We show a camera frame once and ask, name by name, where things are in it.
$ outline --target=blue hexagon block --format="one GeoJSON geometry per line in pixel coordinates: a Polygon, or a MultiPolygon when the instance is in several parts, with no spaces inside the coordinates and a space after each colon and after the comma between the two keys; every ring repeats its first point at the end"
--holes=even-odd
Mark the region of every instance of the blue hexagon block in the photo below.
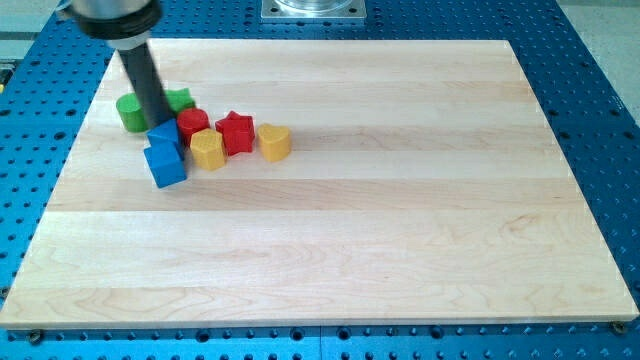
{"type": "Polygon", "coordinates": [[[180,132],[178,131],[178,123],[176,119],[165,121],[147,132],[147,138],[151,146],[156,146],[161,142],[173,143],[180,155],[180,159],[184,160],[184,148],[180,141],[180,132]]]}
{"type": "Polygon", "coordinates": [[[144,149],[144,157],[159,188],[187,179],[180,154],[173,143],[161,141],[148,147],[144,149]]]}

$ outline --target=yellow heart block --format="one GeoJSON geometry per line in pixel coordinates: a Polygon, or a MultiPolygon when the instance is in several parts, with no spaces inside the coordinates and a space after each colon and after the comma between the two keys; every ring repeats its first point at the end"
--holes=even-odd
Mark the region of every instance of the yellow heart block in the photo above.
{"type": "Polygon", "coordinates": [[[260,125],[258,144],[267,161],[280,161],[291,152],[291,130],[286,126],[260,125]]]}
{"type": "Polygon", "coordinates": [[[222,134],[215,130],[204,129],[193,134],[190,147],[198,167],[215,170],[226,163],[222,134]]]}

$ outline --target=wooden cutting board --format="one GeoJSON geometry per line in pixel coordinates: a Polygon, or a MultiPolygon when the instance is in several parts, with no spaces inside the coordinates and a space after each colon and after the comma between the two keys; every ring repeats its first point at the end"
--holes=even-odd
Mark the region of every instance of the wooden cutting board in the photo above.
{"type": "Polygon", "coordinates": [[[1,324],[630,320],[636,305],[504,41],[154,40],[212,121],[293,152],[159,190],[112,61],[1,324]]]}

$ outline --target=green block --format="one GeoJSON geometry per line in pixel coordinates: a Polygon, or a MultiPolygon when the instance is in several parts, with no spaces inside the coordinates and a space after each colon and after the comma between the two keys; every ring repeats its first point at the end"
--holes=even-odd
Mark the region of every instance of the green block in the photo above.
{"type": "Polygon", "coordinates": [[[129,93],[121,96],[116,101],[116,109],[118,109],[122,124],[127,131],[137,133],[148,129],[136,94],[129,93]]]}
{"type": "Polygon", "coordinates": [[[188,88],[180,90],[166,90],[167,101],[169,107],[175,116],[178,116],[183,110],[196,107],[196,101],[191,97],[188,88]]]}

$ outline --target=toy block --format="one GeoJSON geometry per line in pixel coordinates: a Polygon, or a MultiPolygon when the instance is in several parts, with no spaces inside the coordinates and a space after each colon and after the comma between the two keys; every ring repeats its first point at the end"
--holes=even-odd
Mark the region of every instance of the toy block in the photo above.
{"type": "Polygon", "coordinates": [[[213,129],[204,129],[191,137],[191,153],[196,165],[215,170],[226,163],[226,152],[222,134],[213,129]]]}
{"type": "Polygon", "coordinates": [[[184,160],[184,147],[180,139],[180,131],[178,131],[178,123],[175,119],[170,119],[164,123],[156,126],[155,128],[147,132],[147,138],[151,146],[156,146],[161,142],[170,142],[178,151],[180,159],[184,160]]]}
{"type": "Polygon", "coordinates": [[[148,147],[144,149],[144,157],[159,188],[187,179],[180,155],[172,143],[164,141],[148,147]]]}
{"type": "Polygon", "coordinates": [[[188,88],[180,90],[166,90],[167,101],[173,114],[178,116],[182,111],[196,107],[196,101],[191,97],[188,88]]]}
{"type": "Polygon", "coordinates": [[[253,140],[256,137],[253,117],[231,111],[227,117],[216,121],[215,125],[216,130],[222,133],[227,155],[253,151],[253,140]]]}
{"type": "Polygon", "coordinates": [[[122,124],[128,132],[138,133],[148,129],[136,94],[122,95],[116,101],[116,109],[118,109],[122,124]]]}
{"type": "Polygon", "coordinates": [[[258,128],[258,146],[267,161],[280,161],[291,153],[291,130],[286,126],[262,124],[258,128]]]}
{"type": "Polygon", "coordinates": [[[191,108],[183,110],[178,115],[178,129],[185,146],[190,146],[191,135],[209,127],[209,116],[204,110],[191,108]]]}

